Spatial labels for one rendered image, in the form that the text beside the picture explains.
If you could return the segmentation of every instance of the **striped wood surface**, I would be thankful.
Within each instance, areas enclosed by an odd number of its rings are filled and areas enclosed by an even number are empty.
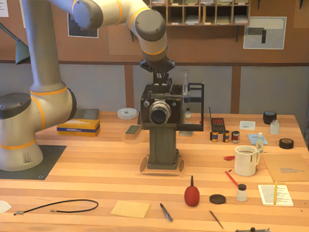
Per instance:
[[[199,123],[199,114],[191,114],[190,122]],[[67,146],[60,159],[42,180],[0,180],[0,201],[12,208],[0,214],[0,232],[234,232],[270,228],[271,232],[309,231],[309,183],[288,182],[287,187],[294,207],[263,206],[257,183],[272,183],[272,178],[263,158],[256,174],[242,177],[234,173],[233,156],[240,145],[250,145],[247,134],[269,133],[269,125],[263,123],[262,115],[213,114],[224,118],[230,132],[239,129],[240,120],[256,121],[256,130],[240,131],[240,143],[223,143],[209,140],[209,115],[205,119],[204,132],[194,132],[192,137],[177,135],[177,148],[186,161],[184,176],[141,175],[141,160],[149,154],[149,134],[139,144],[127,144],[121,134],[125,128],[137,123],[137,119],[121,120],[116,112],[100,112],[101,131],[97,137],[57,135],[56,127],[36,134],[40,145]],[[268,153],[300,153],[309,164],[299,125],[293,115],[279,115],[279,135],[266,135]],[[283,150],[276,145],[281,138],[294,140],[292,150]],[[238,183],[247,185],[248,201],[236,200],[237,188],[224,173],[230,170]],[[200,202],[189,207],[184,202],[184,192],[190,185],[190,176],[200,192]],[[215,205],[209,202],[212,194],[226,196],[226,203]],[[56,210],[78,210],[91,207],[89,202],[71,202],[41,208],[24,215],[13,216],[16,211],[71,199],[92,199],[99,202],[96,210],[83,213],[58,213]],[[151,203],[145,219],[111,215],[118,200]],[[170,223],[163,214],[160,203],[172,218]],[[222,229],[209,210],[223,225]]]

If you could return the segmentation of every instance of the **mug handle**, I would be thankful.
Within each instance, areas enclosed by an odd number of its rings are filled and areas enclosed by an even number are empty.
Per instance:
[[[260,151],[257,150],[258,153],[256,153],[256,165],[258,165],[260,163],[260,159],[261,159],[261,155],[260,155]]]

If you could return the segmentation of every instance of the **blue sticky note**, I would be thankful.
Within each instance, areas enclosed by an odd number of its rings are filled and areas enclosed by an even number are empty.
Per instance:
[[[259,134],[248,134],[248,137],[252,145],[257,144],[257,138],[259,137]],[[264,139],[264,145],[268,145],[268,142],[266,138],[264,137],[264,134],[263,134],[263,139]]]

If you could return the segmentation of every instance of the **white mug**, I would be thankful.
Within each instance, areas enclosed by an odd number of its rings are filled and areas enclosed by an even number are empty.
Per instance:
[[[238,146],[235,148],[235,173],[250,177],[256,173],[256,166],[260,162],[260,152],[253,146]]]

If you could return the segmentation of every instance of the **orange stripe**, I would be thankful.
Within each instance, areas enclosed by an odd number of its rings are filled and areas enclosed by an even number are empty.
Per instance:
[[[167,48],[167,46],[168,46],[168,44],[166,44],[165,48],[163,48],[161,51],[158,51],[158,52],[156,52],[156,53],[148,53],[148,52],[144,51],[142,48],[141,48],[141,49],[142,49],[142,51],[143,51],[144,53],[146,53],[146,54],[148,54],[148,55],[158,55],[158,54],[162,53],[162,52]]]
[[[142,12],[142,11],[144,11],[144,10],[150,10],[150,8],[149,8],[149,7],[143,7],[143,8],[141,8],[141,9],[139,9],[138,11],[136,11],[136,12],[132,15],[132,17],[130,18],[130,21],[129,21],[129,28],[130,28],[130,29],[131,29],[131,23],[132,23],[133,19],[135,18],[135,16],[137,16],[140,12]]]
[[[34,139],[31,142],[28,142],[24,145],[19,145],[19,146],[2,146],[2,145],[0,145],[0,148],[6,149],[6,150],[17,150],[17,149],[27,148],[27,147],[31,146],[32,144],[34,144],[35,142],[36,142],[36,139]]]
[[[73,9],[74,9],[74,6],[75,6],[76,2],[77,2],[77,0],[74,0],[73,4],[72,4],[72,15],[73,15]]]
[[[36,96],[49,96],[49,95],[61,94],[66,90],[67,90],[67,87],[64,87],[64,88],[57,90],[57,91],[51,91],[51,92],[33,92],[33,91],[30,91],[30,93],[32,95],[36,95]]]
[[[44,115],[44,111],[43,111],[43,108],[41,106],[41,104],[39,103],[39,101],[34,97],[34,96],[31,96],[32,100],[36,103],[37,107],[38,107],[38,110],[39,112],[41,113],[41,118],[42,118],[42,126],[41,126],[41,130],[44,129],[45,127],[45,115]]]
[[[120,16],[119,16],[119,20],[116,24],[119,24],[121,22],[121,19],[123,18],[123,7],[121,6],[121,3],[119,0],[116,0],[119,6],[119,10],[120,10]]]

